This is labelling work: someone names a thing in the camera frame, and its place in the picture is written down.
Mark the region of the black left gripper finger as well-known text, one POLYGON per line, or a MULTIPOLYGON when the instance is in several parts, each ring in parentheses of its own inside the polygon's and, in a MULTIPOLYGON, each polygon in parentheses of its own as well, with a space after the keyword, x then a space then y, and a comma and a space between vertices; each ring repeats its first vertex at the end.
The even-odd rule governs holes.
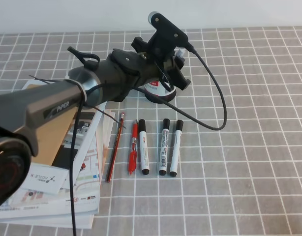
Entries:
POLYGON ((180 90, 185 90, 191 83, 189 79, 186 79, 181 72, 184 66, 185 59, 174 59, 173 67, 169 70, 169 76, 173 85, 180 90))

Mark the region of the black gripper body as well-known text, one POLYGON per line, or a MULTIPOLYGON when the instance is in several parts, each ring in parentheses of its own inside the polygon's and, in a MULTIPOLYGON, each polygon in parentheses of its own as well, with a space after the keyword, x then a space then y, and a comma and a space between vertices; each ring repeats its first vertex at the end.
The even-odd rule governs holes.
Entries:
POLYGON ((175 46, 169 43, 155 32, 149 39, 148 49, 142 53, 148 60, 154 60, 169 71, 173 67, 173 60, 175 55, 175 46))

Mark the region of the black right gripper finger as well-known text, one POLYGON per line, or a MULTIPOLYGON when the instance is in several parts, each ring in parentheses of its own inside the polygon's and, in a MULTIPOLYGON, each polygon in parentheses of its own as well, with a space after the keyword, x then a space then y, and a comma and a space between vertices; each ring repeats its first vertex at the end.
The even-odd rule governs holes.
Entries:
POLYGON ((135 37, 131 46, 136 53, 145 53, 148 49, 148 43, 143 41, 141 37, 135 37))

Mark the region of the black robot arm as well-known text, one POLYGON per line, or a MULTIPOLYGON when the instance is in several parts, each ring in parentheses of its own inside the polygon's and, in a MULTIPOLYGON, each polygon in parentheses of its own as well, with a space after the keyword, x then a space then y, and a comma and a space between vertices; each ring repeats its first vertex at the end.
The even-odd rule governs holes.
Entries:
POLYGON ((76 106, 121 102, 135 87, 163 77, 185 89, 189 80, 175 48, 187 46, 183 32, 157 31, 148 42, 136 37, 133 52, 114 49, 105 60, 69 47, 82 66, 70 70, 68 79, 0 95, 0 206, 28 175, 39 127, 76 106))

